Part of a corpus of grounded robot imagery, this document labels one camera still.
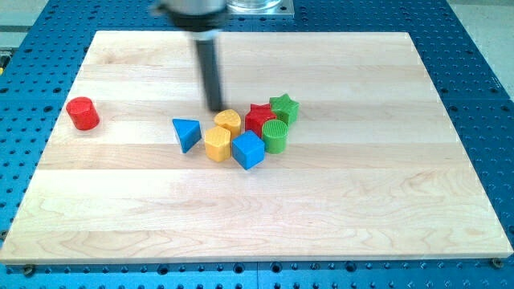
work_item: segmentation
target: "red cylinder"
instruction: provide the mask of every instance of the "red cylinder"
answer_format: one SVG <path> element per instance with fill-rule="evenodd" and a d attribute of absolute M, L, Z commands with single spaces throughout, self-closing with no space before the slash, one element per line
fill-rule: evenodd
<path fill-rule="evenodd" d="M 66 112 L 79 130 L 92 129 L 100 122 L 93 102 L 85 96 L 70 100 L 66 105 Z"/>

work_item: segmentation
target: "red star block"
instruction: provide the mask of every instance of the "red star block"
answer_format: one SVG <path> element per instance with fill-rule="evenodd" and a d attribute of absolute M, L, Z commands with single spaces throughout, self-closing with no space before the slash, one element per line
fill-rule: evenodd
<path fill-rule="evenodd" d="M 244 118 L 245 131 L 251 130 L 258 137 L 262 138 L 264 123 L 275 119 L 276 115 L 271 111 L 271 104 L 250 104 L 250 112 Z"/>

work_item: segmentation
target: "blue cube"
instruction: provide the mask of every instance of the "blue cube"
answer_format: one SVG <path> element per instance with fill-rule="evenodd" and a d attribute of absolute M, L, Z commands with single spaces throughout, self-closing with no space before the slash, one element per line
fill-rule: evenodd
<path fill-rule="evenodd" d="M 198 120 L 173 119 L 172 122 L 183 153 L 187 153 L 202 139 L 202 131 Z"/>
<path fill-rule="evenodd" d="M 264 142 L 251 130 L 232 141 L 232 156 L 244 168 L 251 169 L 264 160 Z"/>

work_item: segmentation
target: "wooden cutting board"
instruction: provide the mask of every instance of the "wooden cutting board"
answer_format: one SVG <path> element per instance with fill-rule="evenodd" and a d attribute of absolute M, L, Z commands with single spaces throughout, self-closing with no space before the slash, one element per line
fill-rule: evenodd
<path fill-rule="evenodd" d="M 101 31 L 2 262 L 175 263 L 492 258 L 512 253 L 406 33 L 223 33 L 225 96 L 300 102 L 288 148 L 245 171 L 182 154 L 171 120 L 214 126 L 181 32 Z"/>

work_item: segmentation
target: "yellow block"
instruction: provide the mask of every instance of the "yellow block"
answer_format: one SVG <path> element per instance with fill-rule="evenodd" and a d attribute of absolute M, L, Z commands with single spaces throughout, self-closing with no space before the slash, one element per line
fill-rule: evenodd
<path fill-rule="evenodd" d="M 206 154 L 213 161 L 224 161 L 231 157 L 230 131 L 216 126 L 206 131 Z"/>
<path fill-rule="evenodd" d="M 214 122 L 230 131 L 230 140 L 241 134 L 241 116 L 234 109 L 227 109 L 214 117 Z"/>

